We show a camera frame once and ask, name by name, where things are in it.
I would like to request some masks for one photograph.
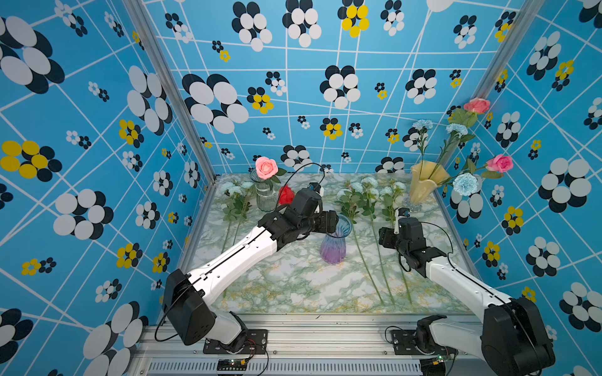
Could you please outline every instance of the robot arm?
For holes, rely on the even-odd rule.
[[[427,247],[422,225],[399,209],[396,229],[383,227],[379,244],[396,249],[424,278],[446,288],[482,322],[482,329],[444,315],[418,321],[416,345],[431,353],[434,345],[450,346],[480,357],[500,376],[523,376],[556,361],[539,310],[530,300],[513,299],[454,265],[438,248]]]
[[[319,192],[321,186],[311,183],[292,204],[265,214],[249,234],[220,256],[186,275],[177,269],[168,276],[163,311],[185,345],[203,337],[220,341],[232,352],[244,345],[246,327],[236,314],[209,306],[244,272],[286,244],[311,232],[334,233],[337,213],[322,211]]]

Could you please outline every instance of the yellow vase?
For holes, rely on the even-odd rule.
[[[435,162],[424,161],[413,165],[411,170],[410,202],[413,205],[423,203],[435,188],[441,186],[441,182],[450,177],[443,166]]]

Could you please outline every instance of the mounting plate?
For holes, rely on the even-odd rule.
[[[447,355],[448,352],[450,354],[458,354],[458,351],[452,347],[447,347],[447,350],[443,346],[436,346],[435,352],[432,354],[422,353],[418,348],[416,348],[416,344],[414,344],[414,336],[416,334],[415,330],[391,330],[391,335],[393,336],[393,349],[395,350],[395,355],[428,355],[428,356],[437,356],[437,355]]]
[[[247,339],[253,340],[257,346],[255,347],[255,355],[265,354],[264,347],[267,345],[267,330],[266,329],[249,329],[247,332]],[[251,346],[243,347],[237,353],[230,353],[224,350],[220,346],[220,342],[214,339],[206,339],[205,346],[203,347],[203,354],[217,354],[217,355],[249,355],[251,353]]]

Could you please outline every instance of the metal vent grille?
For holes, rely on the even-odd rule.
[[[256,375],[265,366],[266,359],[253,359],[247,374]],[[173,360],[153,359],[148,376],[153,375],[213,375],[217,359]],[[219,375],[242,374],[240,371],[220,371]],[[421,376],[420,361],[412,359],[270,359],[264,375],[408,375]]]

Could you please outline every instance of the glass vase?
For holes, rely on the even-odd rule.
[[[337,229],[332,236],[328,234],[320,246],[320,256],[329,264],[338,264],[347,255],[345,238],[351,233],[351,221],[344,215],[339,214]]]
[[[274,182],[269,184],[265,179],[261,179],[257,175],[257,170],[253,170],[249,174],[253,183],[255,183],[255,198],[257,207],[264,212],[271,212],[276,207],[278,200],[279,189]]]
[[[430,161],[413,165],[409,201],[412,205],[423,203],[441,182],[450,177],[443,166]]]

